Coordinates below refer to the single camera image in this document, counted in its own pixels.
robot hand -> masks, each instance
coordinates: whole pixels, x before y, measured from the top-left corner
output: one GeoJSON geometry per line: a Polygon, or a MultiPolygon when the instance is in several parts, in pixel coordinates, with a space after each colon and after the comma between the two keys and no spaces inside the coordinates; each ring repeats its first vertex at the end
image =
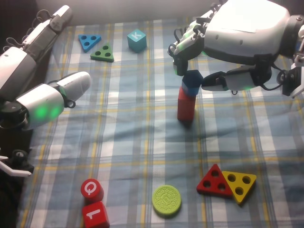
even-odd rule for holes
{"type": "Polygon", "coordinates": [[[304,91],[304,41],[292,69],[281,70],[274,64],[279,55],[294,58],[298,36],[304,38],[304,16],[290,16],[287,9],[266,0],[229,0],[213,3],[205,13],[182,32],[182,38],[168,48],[175,72],[186,74],[188,60],[202,51],[208,56],[242,64],[228,72],[216,72],[204,78],[202,88],[210,91],[238,91],[261,86],[274,90],[283,86],[283,94],[295,97],[304,91]],[[271,67],[280,70],[278,86],[264,86],[272,75],[271,67]]]}
{"type": "Polygon", "coordinates": [[[65,107],[74,108],[75,101],[90,85],[91,77],[87,72],[73,73],[61,80],[40,84],[3,106],[0,127],[29,130],[52,121],[65,107]]]}

red triangle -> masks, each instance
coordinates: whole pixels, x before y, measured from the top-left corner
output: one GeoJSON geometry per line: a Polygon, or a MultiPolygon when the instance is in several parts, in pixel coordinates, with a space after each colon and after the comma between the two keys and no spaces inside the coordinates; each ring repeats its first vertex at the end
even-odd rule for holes
{"type": "Polygon", "coordinates": [[[200,194],[232,197],[232,191],[217,164],[214,164],[196,187],[200,194]]]}

triangle block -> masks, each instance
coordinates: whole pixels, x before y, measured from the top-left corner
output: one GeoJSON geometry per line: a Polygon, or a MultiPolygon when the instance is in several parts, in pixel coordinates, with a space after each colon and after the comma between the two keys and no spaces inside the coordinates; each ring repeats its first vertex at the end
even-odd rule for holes
{"type": "Polygon", "coordinates": [[[103,45],[100,49],[90,55],[91,59],[105,62],[114,62],[113,52],[109,43],[103,45]]]}
{"type": "Polygon", "coordinates": [[[82,49],[84,52],[88,52],[92,47],[94,47],[100,40],[100,35],[87,35],[80,34],[78,35],[78,39],[81,43],[82,49]]]}
{"type": "Polygon", "coordinates": [[[207,172],[196,187],[196,191],[200,194],[232,197],[232,191],[217,164],[207,172]]]}
{"type": "Polygon", "coordinates": [[[237,204],[241,204],[250,189],[254,186],[257,176],[254,174],[229,171],[223,171],[222,173],[233,192],[237,204]]]}

white wall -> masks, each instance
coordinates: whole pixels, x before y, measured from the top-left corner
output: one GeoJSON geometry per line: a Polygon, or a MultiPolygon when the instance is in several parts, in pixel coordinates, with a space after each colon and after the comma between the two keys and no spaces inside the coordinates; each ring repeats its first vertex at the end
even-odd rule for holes
{"type": "Polygon", "coordinates": [[[73,11],[70,25],[105,24],[201,16],[218,0],[36,0],[52,15],[61,6],[73,11]]]}

tablecloth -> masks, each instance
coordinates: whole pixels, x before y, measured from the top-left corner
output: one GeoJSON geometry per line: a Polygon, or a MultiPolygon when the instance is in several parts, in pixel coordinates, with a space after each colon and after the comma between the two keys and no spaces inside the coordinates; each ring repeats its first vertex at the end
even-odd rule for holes
{"type": "MultiPolygon", "coordinates": [[[[53,122],[34,131],[18,227],[79,228],[80,186],[96,178],[104,189],[111,228],[302,228],[304,227],[304,100],[260,87],[200,90],[193,123],[177,120],[181,77],[167,54],[173,31],[192,18],[68,27],[56,41],[46,81],[86,71],[92,85],[53,122]],[[139,29],[147,48],[136,54],[127,35],[139,29]],[[102,41],[84,53],[79,34],[102,41]],[[109,42],[114,62],[90,59],[109,42]],[[222,171],[257,175],[242,207],[233,199],[199,195],[196,186],[213,164],[222,171]],[[176,187],[182,207],[162,219],[153,191],[176,187]]],[[[284,69],[291,62],[279,57],[284,69]]],[[[201,54],[189,62],[203,76],[238,67],[201,54]]],[[[273,69],[268,87],[276,84],[273,69]]]]}

